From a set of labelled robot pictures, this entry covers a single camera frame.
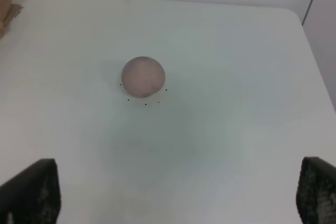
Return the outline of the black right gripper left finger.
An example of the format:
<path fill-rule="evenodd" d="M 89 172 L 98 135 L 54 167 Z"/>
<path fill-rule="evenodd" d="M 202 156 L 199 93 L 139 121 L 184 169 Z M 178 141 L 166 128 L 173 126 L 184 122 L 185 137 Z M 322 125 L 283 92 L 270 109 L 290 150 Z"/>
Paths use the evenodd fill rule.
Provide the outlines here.
<path fill-rule="evenodd" d="M 60 210 L 53 158 L 38 160 L 1 185 L 1 223 L 56 223 Z"/>

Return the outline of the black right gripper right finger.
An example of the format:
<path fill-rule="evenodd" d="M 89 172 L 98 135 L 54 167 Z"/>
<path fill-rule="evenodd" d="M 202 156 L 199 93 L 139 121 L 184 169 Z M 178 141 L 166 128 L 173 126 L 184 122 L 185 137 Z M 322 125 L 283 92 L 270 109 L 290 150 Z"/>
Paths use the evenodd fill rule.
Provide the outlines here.
<path fill-rule="evenodd" d="M 335 224 L 335 166 L 318 157 L 302 160 L 296 206 L 302 223 Z"/>

